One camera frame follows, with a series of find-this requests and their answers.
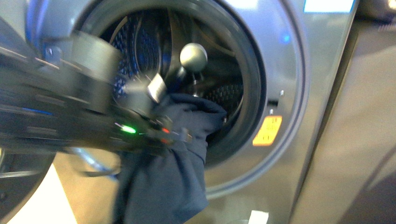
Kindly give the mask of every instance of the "clothing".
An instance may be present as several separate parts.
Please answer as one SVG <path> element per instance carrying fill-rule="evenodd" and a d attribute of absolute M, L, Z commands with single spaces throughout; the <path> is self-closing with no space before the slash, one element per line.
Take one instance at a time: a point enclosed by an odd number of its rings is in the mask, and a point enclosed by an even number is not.
<path fill-rule="evenodd" d="M 187 94 L 170 94 L 154 108 L 168 116 L 172 131 L 187 128 L 192 141 L 175 142 L 165 157 L 124 153 L 114 224 L 181 224 L 207 205 L 204 164 L 206 137 L 223 125 L 221 106 Z"/>

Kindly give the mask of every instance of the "dark blue cloth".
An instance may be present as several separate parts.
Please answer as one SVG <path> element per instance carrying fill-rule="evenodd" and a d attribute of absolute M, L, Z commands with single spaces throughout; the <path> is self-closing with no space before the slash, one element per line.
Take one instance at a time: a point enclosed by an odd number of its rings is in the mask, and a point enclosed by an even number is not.
<path fill-rule="evenodd" d="M 206 137 L 222 127 L 226 111 L 202 98 L 170 94 L 154 114 L 168 116 L 175 132 L 187 128 L 192 142 L 174 143 L 165 157 L 146 152 L 122 156 L 114 224 L 181 224 L 208 205 Z"/>

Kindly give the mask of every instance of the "green led light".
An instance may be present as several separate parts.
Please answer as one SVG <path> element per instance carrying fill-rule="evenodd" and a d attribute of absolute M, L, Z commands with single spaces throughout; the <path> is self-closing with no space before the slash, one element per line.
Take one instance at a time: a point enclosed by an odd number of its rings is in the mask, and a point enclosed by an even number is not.
<path fill-rule="evenodd" d="M 121 130 L 125 131 L 125 132 L 128 132 L 128 133 L 131 133 L 131 134 L 135 134 L 136 133 L 136 130 L 134 128 L 128 127 L 128 126 L 125 126 L 125 125 L 123 125 L 121 127 Z"/>

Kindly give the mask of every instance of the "yellow label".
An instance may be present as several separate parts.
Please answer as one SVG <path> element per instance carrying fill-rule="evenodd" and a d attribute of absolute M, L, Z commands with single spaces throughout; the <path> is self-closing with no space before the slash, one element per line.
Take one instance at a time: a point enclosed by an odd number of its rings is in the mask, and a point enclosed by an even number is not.
<path fill-rule="evenodd" d="M 254 146 L 270 146 L 274 143 L 276 135 L 282 124 L 282 116 L 267 116 L 262 126 L 253 139 Z"/>

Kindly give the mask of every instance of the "washing machine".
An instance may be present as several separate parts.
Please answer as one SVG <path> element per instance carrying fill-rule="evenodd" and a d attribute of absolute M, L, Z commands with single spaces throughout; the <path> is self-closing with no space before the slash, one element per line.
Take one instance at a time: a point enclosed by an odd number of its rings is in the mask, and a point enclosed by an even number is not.
<path fill-rule="evenodd" d="M 44 61 L 43 69 L 68 63 L 72 34 L 84 32 L 122 53 L 115 101 L 122 102 L 126 82 L 156 70 L 165 81 L 179 80 L 170 82 L 178 91 L 227 110 L 223 128 L 207 139 L 209 206 L 188 223 L 247 223 L 253 210 L 267 212 L 270 224 L 288 223 L 356 1 L 18 0 L 1 5 L 2 26 L 14 36 L 3 49 L 29 52 Z M 207 65 L 178 79 L 181 49 L 191 42 L 205 48 Z M 12 201 L 20 203 L 26 195 Z"/>

